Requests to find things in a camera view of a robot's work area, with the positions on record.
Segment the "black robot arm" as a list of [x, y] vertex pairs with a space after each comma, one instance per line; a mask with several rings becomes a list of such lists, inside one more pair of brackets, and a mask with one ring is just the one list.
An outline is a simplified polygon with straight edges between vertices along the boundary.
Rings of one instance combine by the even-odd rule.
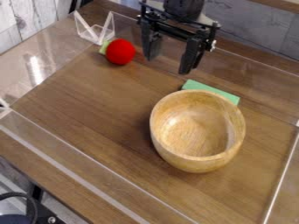
[[179, 74], [188, 74], [212, 52], [220, 23], [202, 12], [204, 0], [139, 0], [136, 23], [142, 31], [143, 54], [152, 60], [162, 51], [163, 35], [186, 43]]

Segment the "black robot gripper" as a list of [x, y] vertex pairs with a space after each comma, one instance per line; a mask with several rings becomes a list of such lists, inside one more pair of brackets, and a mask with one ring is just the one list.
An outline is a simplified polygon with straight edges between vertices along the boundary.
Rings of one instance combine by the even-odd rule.
[[206, 0], [139, 0], [143, 53], [152, 60], [160, 53], [163, 35], [186, 41], [179, 74], [188, 74], [199, 65], [204, 51], [216, 48], [220, 23], [204, 15]]

